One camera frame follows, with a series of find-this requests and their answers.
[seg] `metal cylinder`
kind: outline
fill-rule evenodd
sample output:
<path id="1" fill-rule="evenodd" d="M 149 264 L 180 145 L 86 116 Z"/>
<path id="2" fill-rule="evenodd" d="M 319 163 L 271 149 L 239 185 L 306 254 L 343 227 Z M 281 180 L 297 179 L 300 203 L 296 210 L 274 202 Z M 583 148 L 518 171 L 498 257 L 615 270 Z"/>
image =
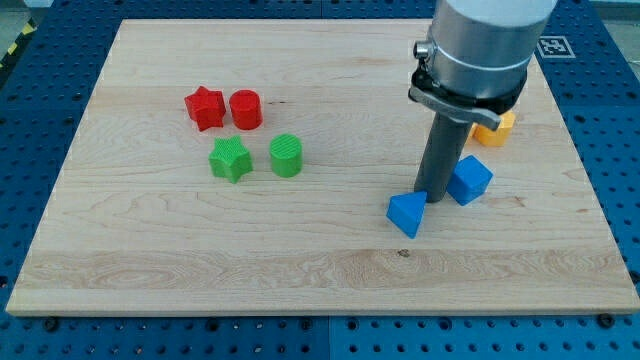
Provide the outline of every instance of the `metal cylinder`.
<path id="1" fill-rule="evenodd" d="M 447 192 L 471 124 L 436 113 L 414 185 L 414 191 L 427 192 L 427 202 L 438 202 Z"/>
<path id="2" fill-rule="evenodd" d="M 490 99 L 526 76 L 536 41 L 557 0 L 439 0 L 427 35 L 427 66 L 443 88 Z"/>

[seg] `red block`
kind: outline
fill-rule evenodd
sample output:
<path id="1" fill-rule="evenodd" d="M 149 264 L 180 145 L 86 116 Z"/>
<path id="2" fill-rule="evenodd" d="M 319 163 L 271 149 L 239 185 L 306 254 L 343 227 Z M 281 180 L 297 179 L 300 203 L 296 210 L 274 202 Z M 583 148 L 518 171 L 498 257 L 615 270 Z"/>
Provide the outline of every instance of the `red block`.
<path id="1" fill-rule="evenodd" d="M 229 99 L 233 123 L 242 130 L 253 130 L 262 124 L 260 96 L 251 90 L 238 90 Z"/>
<path id="2" fill-rule="evenodd" d="M 223 127 L 222 118 L 227 113 L 222 91 L 209 90 L 200 86 L 195 93 L 184 98 L 191 120 L 198 123 L 198 129 L 204 131 L 210 127 Z"/>

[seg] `green block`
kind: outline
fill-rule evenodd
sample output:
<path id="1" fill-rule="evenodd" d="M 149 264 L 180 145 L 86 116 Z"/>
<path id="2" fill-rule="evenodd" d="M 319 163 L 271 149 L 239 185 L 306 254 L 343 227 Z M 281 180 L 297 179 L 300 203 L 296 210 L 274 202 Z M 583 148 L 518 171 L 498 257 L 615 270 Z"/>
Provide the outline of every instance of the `green block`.
<path id="1" fill-rule="evenodd" d="M 291 134 L 278 135 L 271 140 L 271 170 L 281 177 L 292 177 L 302 170 L 302 143 Z"/>
<path id="2" fill-rule="evenodd" d="M 225 177 L 233 184 L 253 170 L 251 153 L 242 145 L 240 135 L 215 139 L 214 149 L 209 154 L 209 165 L 213 176 Z"/>

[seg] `wooden board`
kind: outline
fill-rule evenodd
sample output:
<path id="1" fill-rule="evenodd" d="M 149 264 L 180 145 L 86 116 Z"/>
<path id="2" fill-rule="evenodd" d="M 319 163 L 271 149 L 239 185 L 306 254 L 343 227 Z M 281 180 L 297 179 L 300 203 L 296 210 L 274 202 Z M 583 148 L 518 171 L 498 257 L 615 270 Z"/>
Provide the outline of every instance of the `wooden board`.
<path id="1" fill-rule="evenodd" d="M 428 22 L 125 21 L 11 296 L 14 315 L 575 314 L 639 301 L 535 61 L 495 173 L 466 207 L 410 191 L 433 113 L 407 99 Z M 254 88 L 265 123 L 199 133 L 183 97 Z M 303 172 L 269 170 L 298 135 Z M 255 171 L 210 174 L 241 134 Z"/>

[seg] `blue cube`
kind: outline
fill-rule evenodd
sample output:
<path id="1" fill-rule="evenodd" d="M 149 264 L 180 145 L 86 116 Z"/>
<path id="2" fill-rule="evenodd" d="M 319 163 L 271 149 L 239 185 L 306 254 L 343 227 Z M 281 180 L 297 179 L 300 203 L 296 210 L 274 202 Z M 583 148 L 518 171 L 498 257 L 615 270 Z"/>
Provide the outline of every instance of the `blue cube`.
<path id="1" fill-rule="evenodd" d="M 484 194 L 491 178 L 493 173 L 475 156 L 469 155 L 453 170 L 447 192 L 464 206 Z"/>
<path id="2" fill-rule="evenodd" d="M 415 238 L 422 222 L 427 193 L 415 193 L 392 196 L 389 200 L 387 217 L 408 237 Z"/>

